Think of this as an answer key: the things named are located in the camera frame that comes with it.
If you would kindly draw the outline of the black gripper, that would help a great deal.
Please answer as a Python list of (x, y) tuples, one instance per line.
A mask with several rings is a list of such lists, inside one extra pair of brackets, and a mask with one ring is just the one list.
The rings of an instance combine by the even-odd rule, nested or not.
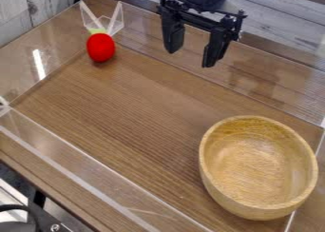
[(229, 0), (161, 0), (163, 46), (170, 54), (177, 52), (185, 43), (185, 25), (210, 30), (210, 42), (205, 46), (202, 67), (212, 68), (224, 58), (230, 45), (229, 30), (241, 31), (242, 21), (248, 17)]

